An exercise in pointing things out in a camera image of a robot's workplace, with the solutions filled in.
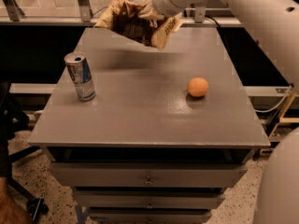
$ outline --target red bull can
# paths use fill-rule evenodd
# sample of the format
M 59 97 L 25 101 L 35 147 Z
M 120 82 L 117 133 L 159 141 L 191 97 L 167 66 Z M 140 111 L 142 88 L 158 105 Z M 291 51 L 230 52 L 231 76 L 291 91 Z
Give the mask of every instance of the red bull can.
M 80 101 L 89 101 L 95 96 L 92 73 L 82 52 L 72 52 L 64 57 Z

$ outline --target terrazzo floor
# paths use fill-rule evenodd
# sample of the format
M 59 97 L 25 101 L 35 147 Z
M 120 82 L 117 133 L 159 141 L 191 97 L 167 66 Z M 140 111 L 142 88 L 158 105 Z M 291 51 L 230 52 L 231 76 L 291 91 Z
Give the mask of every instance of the terrazzo floor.
M 290 129 L 282 129 L 274 135 L 277 140 L 287 134 Z M 27 139 L 31 131 L 16 133 L 16 137 L 9 141 L 9 152 L 14 153 L 28 147 Z M 217 210 L 212 210 L 212 218 L 206 224 L 250 224 L 255 208 L 258 187 L 263 169 L 267 164 L 268 155 L 262 155 L 247 163 L 248 172 L 233 189 L 225 191 L 226 199 Z M 49 172 L 50 161 L 38 150 L 36 153 L 23 158 L 13 164 L 13 176 L 36 197 L 44 198 L 49 212 L 39 218 L 40 224 L 75 224 L 76 202 L 69 187 L 61 186 Z M 14 189 L 10 189 L 12 197 L 25 208 L 26 199 Z M 88 217 L 86 224 L 96 223 Z

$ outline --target table top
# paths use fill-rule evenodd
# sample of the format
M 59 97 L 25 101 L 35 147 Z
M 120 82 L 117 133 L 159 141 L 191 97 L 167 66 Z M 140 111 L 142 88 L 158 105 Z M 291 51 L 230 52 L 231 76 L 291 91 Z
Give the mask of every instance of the table top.
M 64 70 L 32 146 L 269 146 L 215 28 L 180 28 L 163 51 L 87 28 L 76 51 L 87 57 L 96 96 L 81 102 Z M 188 94 L 194 77 L 208 81 L 203 98 Z

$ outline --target drawer handle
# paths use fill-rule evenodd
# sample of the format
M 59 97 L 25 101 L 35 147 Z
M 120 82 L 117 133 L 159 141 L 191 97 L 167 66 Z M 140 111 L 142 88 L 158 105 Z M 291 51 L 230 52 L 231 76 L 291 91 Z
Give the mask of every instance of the drawer handle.
M 153 182 L 150 180 L 150 177 L 147 177 L 147 181 L 144 182 L 144 185 L 147 187 L 150 187 L 153 185 Z
M 147 224 L 152 224 L 151 218 L 148 219 Z
M 147 204 L 147 209 L 152 209 L 152 208 L 153 208 L 153 206 L 152 206 L 151 202 L 149 202 L 149 203 Z

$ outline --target speckled floor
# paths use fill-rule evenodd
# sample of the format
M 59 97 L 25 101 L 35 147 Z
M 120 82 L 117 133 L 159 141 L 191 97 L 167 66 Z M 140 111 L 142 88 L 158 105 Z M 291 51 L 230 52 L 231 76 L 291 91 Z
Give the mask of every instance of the speckled floor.
M 281 129 L 274 135 L 274 139 L 280 140 L 290 129 Z M 13 153 L 19 149 L 28 147 L 27 139 L 30 131 L 16 133 L 16 137 L 9 141 L 9 151 Z M 212 211 L 212 218 L 207 224 L 250 224 L 252 221 L 257 192 L 263 169 L 267 163 L 268 156 L 262 155 L 256 160 L 247 163 L 248 172 L 236 184 L 233 189 L 225 191 L 226 199 L 217 210 Z M 69 187 L 62 187 L 50 174 L 48 168 L 50 161 L 39 150 L 36 153 L 14 163 L 13 176 L 24 185 L 36 197 L 45 199 L 49 212 L 41 216 L 38 223 L 44 224 L 75 224 L 78 222 Z M 26 199 L 18 192 L 11 189 L 13 198 L 25 207 Z M 96 223 L 89 218 L 86 224 Z

